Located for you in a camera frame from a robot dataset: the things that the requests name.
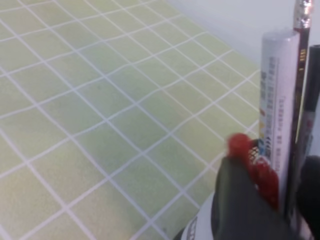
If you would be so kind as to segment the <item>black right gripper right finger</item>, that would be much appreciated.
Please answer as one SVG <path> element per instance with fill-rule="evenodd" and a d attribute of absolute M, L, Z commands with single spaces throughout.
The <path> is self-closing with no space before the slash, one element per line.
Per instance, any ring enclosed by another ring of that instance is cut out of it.
<path fill-rule="evenodd" d="M 315 240 L 320 239 L 320 157 L 308 156 L 301 169 L 297 191 L 298 209 Z"/>

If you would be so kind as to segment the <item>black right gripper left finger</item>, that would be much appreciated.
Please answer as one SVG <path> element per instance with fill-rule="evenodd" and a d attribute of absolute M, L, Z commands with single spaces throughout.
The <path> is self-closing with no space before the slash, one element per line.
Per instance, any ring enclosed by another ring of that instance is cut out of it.
<path fill-rule="evenodd" d="M 260 196 L 240 160 L 225 157 L 218 171 L 211 218 L 215 240 L 298 240 Z"/>

